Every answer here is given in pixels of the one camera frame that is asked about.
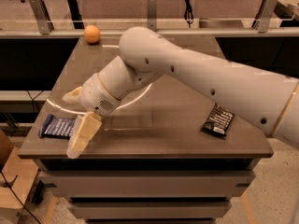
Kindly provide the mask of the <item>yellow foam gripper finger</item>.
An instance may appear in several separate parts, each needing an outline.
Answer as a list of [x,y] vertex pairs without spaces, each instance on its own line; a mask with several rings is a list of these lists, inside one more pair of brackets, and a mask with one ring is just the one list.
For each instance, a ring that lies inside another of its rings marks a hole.
[[78,158],[102,126],[102,117],[87,112],[75,119],[73,133],[68,142],[66,155],[69,159]]
[[63,96],[63,101],[68,104],[78,104],[82,87],[79,86]]

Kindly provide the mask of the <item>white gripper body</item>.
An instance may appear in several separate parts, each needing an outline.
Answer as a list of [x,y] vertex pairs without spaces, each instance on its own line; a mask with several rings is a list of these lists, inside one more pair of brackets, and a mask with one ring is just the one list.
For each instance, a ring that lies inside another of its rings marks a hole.
[[79,102],[87,111],[93,111],[102,117],[111,114],[121,104],[120,100],[107,91],[98,74],[93,74],[84,82]]

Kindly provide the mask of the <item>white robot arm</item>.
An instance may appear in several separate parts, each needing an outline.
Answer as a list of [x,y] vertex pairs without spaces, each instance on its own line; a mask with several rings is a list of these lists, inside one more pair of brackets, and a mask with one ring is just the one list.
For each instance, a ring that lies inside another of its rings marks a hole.
[[298,80],[181,48],[145,27],[126,30],[120,55],[64,95],[86,113],[75,121],[66,155],[75,159],[121,100],[169,75],[283,142],[299,142]]

